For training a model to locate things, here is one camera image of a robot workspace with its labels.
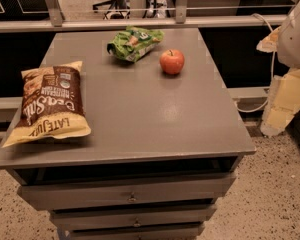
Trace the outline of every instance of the drawer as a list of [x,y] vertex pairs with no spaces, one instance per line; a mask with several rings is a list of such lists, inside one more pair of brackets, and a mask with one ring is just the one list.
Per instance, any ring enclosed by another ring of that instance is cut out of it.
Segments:
[[215,212],[214,204],[204,200],[128,205],[120,208],[79,209],[51,212],[51,221],[63,231],[144,227],[149,225],[203,222]]
[[234,180],[234,173],[179,175],[21,186],[18,194],[36,210],[60,210],[217,198],[226,193]]
[[151,226],[135,229],[92,230],[71,232],[71,240],[157,240],[196,237],[203,231],[202,223]]

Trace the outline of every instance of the speckled floor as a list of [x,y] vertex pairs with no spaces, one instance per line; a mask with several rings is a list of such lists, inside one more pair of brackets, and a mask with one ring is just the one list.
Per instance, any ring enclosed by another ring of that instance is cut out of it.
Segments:
[[[288,132],[271,139],[250,132],[257,153],[242,160],[197,240],[300,240],[300,147]],[[47,212],[25,203],[17,187],[0,171],[0,240],[58,239]]]

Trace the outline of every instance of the green chip bag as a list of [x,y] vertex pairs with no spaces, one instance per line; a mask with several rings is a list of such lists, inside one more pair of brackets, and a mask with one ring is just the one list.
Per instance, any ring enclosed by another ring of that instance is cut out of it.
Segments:
[[107,50],[118,59],[137,62],[159,44],[162,39],[163,32],[160,30],[147,30],[128,26],[125,31],[119,32],[108,43]]

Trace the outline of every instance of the gray tabletop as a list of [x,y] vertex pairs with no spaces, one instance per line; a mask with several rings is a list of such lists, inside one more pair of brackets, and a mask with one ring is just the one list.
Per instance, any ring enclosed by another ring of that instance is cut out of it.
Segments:
[[[57,34],[42,66],[83,61],[82,96],[92,133],[63,142],[0,148],[0,168],[254,153],[199,31],[163,31],[164,40],[134,64],[107,53],[107,42],[116,32]],[[164,75],[159,64],[161,53],[171,48],[183,51],[186,58],[177,77]]]

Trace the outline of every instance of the cabinet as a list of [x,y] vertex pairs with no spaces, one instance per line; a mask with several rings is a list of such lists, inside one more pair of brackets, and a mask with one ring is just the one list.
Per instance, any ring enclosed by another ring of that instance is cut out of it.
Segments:
[[[198,236],[242,157],[255,152],[200,32],[163,31],[134,64],[105,52],[114,31],[57,34],[42,65],[83,60],[92,133],[0,148],[18,195],[71,239]],[[158,64],[170,47],[186,57],[174,78]]]

